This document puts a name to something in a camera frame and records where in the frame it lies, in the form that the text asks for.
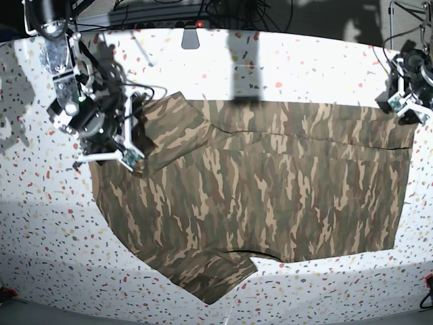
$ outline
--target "camouflage shirt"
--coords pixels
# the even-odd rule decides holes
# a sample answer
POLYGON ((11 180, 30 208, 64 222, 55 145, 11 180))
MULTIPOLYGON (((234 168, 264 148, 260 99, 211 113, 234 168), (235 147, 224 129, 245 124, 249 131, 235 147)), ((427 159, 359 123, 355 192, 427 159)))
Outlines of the camouflage shirt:
POLYGON ((146 108, 131 174, 91 165, 96 202, 139 259, 211 304, 256 271, 392 248, 414 126, 365 107, 188 102, 146 108))

